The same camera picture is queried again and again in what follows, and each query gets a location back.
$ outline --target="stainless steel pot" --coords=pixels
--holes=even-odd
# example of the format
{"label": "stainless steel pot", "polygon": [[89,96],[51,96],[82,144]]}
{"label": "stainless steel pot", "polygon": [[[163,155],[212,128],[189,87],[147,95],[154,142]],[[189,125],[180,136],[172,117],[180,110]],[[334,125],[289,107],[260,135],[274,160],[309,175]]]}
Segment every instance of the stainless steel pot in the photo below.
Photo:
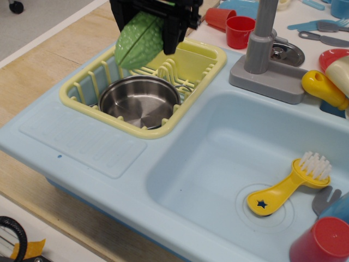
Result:
{"label": "stainless steel pot", "polygon": [[120,79],[107,87],[98,100],[100,111],[122,116],[125,122],[147,129],[161,127],[161,120],[172,116],[176,104],[180,104],[180,96],[174,85],[148,75]]}

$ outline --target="yellow dish rack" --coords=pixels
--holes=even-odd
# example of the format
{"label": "yellow dish rack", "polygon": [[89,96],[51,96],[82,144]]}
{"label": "yellow dish rack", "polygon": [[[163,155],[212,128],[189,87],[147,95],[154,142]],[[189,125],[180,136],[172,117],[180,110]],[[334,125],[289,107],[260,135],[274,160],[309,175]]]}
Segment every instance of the yellow dish rack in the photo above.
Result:
{"label": "yellow dish rack", "polygon": [[[188,38],[179,43],[175,54],[165,55],[161,52],[145,67],[137,70],[129,71],[119,67],[115,63],[114,51],[115,46],[65,82],[59,90],[59,98],[64,105],[74,110],[143,139],[155,139],[168,134],[227,60],[221,48]],[[122,116],[113,117],[99,111],[97,106],[100,94],[111,83],[140,74],[163,78],[175,86],[183,85],[178,87],[181,105],[175,105],[173,115],[163,119],[161,127],[157,129],[133,126],[124,122]]]}

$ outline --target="red toy plate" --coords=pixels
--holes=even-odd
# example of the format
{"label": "red toy plate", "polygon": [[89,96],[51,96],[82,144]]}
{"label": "red toy plate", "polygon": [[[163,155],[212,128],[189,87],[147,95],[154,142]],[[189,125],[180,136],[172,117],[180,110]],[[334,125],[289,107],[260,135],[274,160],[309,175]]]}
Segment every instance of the red toy plate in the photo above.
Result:
{"label": "red toy plate", "polygon": [[322,71],[325,72],[330,64],[344,56],[349,56],[349,49],[330,49],[322,53],[318,59]]}

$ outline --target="red toy cup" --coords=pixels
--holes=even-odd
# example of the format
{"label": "red toy cup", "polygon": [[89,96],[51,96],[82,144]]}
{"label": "red toy cup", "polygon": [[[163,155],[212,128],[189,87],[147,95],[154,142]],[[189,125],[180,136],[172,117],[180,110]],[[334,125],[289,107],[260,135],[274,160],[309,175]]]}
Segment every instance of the red toy cup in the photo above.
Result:
{"label": "red toy cup", "polygon": [[247,16],[233,16],[226,24],[228,46],[234,49],[247,47],[250,33],[255,29],[256,20]]}
{"label": "red toy cup", "polygon": [[345,262],[349,224],[336,217],[319,219],[290,248],[291,262]]}
{"label": "red toy cup", "polygon": [[225,32],[227,19],[236,16],[236,11],[231,9],[209,8],[206,12],[206,22]]}

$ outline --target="wooden surface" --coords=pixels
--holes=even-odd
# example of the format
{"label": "wooden surface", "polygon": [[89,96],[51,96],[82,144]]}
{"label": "wooden surface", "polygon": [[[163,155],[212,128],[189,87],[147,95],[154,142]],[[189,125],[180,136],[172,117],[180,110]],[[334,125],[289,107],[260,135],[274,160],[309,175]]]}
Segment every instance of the wooden surface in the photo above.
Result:
{"label": "wooden surface", "polygon": [[[204,1],[203,15],[219,1]],[[0,69],[0,127],[116,41],[109,2]],[[181,261],[0,151],[0,193],[107,261]]]}

